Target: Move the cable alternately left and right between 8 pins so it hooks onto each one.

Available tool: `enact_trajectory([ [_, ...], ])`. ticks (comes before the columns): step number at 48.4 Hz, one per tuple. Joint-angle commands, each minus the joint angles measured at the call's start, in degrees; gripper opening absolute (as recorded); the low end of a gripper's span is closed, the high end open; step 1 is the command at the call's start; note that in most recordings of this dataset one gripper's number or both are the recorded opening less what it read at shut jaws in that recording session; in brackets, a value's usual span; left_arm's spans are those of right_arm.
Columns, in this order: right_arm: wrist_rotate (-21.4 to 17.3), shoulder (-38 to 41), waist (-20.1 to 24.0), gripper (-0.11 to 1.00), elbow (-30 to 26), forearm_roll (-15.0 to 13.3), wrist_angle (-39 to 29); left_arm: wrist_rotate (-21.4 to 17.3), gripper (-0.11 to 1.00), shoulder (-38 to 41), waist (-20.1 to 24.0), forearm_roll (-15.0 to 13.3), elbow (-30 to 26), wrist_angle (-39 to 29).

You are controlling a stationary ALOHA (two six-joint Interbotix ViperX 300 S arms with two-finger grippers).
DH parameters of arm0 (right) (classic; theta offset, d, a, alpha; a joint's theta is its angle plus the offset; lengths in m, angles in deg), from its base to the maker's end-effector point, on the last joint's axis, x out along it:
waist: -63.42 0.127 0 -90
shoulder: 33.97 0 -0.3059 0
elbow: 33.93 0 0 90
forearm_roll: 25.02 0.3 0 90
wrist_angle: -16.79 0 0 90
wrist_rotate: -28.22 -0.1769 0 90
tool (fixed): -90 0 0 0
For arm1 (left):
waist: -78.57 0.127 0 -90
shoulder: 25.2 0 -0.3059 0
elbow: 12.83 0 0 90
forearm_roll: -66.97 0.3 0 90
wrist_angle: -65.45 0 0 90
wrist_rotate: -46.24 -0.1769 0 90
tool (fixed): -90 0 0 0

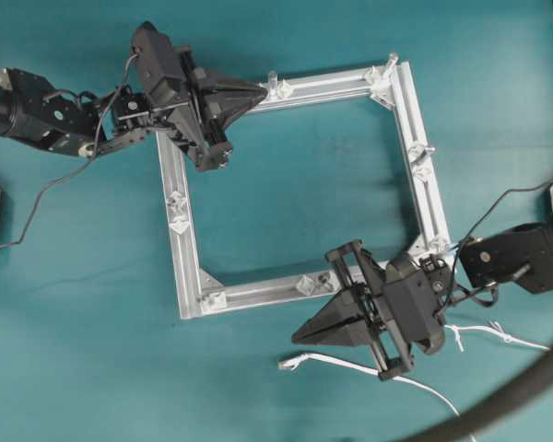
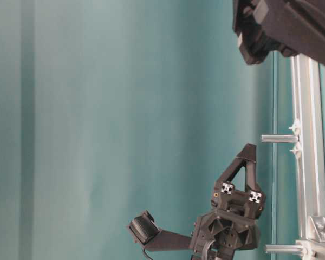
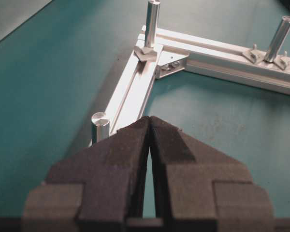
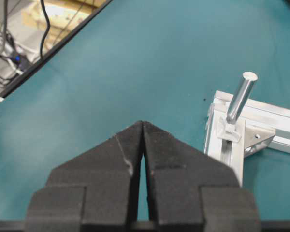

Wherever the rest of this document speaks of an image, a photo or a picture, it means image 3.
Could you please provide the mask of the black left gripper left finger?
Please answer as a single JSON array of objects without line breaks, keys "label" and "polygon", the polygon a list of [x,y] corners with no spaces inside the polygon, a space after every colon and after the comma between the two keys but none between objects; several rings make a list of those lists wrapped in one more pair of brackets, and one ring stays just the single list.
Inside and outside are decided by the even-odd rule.
[{"label": "black left gripper left finger", "polygon": [[54,164],[31,190],[25,232],[123,232],[143,208],[150,119]]}]

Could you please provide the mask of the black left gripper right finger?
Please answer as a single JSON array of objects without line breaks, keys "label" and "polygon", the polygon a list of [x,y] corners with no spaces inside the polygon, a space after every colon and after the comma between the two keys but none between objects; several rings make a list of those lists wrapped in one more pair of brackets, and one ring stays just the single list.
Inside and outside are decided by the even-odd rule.
[{"label": "black left gripper right finger", "polygon": [[271,232],[273,207],[238,160],[152,116],[156,215],[170,232]]}]

